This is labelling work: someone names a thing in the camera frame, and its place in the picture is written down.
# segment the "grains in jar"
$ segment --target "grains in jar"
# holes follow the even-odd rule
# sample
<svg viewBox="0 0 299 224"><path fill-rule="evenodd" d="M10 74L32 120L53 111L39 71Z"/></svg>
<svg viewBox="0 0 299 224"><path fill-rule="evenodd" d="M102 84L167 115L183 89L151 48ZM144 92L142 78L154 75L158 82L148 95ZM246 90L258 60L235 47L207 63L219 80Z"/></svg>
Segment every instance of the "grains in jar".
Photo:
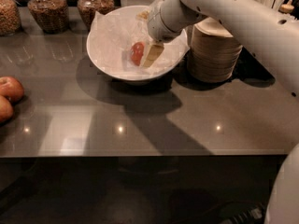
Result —
<svg viewBox="0 0 299 224"><path fill-rule="evenodd" d="M69 15L66 0L30 0L28 8L45 33L58 34L68 29Z"/></svg>
<svg viewBox="0 0 299 224"><path fill-rule="evenodd" d="M78 0L79 14L89 30L96 11L105 15L113 9L114 0Z"/></svg>
<svg viewBox="0 0 299 224"><path fill-rule="evenodd" d="M0 35L12 35L21 28L18 7L13 0L0 0Z"/></svg>

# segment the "plate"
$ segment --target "plate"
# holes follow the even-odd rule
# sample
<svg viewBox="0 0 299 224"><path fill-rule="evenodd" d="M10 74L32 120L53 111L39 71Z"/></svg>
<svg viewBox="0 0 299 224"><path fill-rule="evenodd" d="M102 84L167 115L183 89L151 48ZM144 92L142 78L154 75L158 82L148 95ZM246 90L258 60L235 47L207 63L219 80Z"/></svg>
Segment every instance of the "plate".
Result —
<svg viewBox="0 0 299 224"><path fill-rule="evenodd" d="M189 50L183 30L172 42L164 44L163 53L149 68L134 65L129 59L132 37L138 27L136 14L147 6L129 6L108 14L97 13L87 37L87 52L93 64L116 79L132 82L151 81L171 71Z"/></svg>

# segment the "red apple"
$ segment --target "red apple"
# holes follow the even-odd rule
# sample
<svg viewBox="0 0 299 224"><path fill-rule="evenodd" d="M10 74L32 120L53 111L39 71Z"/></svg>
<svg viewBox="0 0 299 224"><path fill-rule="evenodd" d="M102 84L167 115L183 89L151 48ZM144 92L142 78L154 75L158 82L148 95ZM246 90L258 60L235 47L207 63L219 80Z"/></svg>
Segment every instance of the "red apple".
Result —
<svg viewBox="0 0 299 224"><path fill-rule="evenodd" d="M10 101L0 95L0 124L11 119L13 116L13 108Z"/></svg>
<svg viewBox="0 0 299 224"><path fill-rule="evenodd" d="M144 44L142 42L136 42L131 47L131 60L135 65L140 65L144 51Z"/></svg>
<svg viewBox="0 0 299 224"><path fill-rule="evenodd" d="M15 77L0 77L0 95L16 103L23 97L24 87Z"/></svg>

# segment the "reflective surface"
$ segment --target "reflective surface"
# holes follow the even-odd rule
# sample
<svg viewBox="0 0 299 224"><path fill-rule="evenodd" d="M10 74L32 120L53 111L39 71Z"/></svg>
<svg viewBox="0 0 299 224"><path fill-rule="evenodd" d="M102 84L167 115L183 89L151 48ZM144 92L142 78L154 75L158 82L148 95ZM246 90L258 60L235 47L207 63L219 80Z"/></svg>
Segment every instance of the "reflective surface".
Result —
<svg viewBox="0 0 299 224"><path fill-rule="evenodd" d="M277 81L205 85L182 62L132 86L94 67L76 7L59 35L26 7L21 20L23 32L0 37L0 74L25 88L0 127L1 157L285 154L299 142L299 103Z"/></svg>

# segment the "stack of plates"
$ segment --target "stack of plates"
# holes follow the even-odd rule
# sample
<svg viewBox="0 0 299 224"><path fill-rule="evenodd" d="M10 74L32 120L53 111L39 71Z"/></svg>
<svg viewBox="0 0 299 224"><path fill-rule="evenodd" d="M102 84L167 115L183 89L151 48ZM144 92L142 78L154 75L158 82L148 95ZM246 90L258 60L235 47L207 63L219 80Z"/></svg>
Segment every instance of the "stack of plates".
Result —
<svg viewBox="0 0 299 224"><path fill-rule="evenodd" d="M193 26L188 71L207 83L223 82L232 75L241 50L220 23L207 18Z"/></svg>

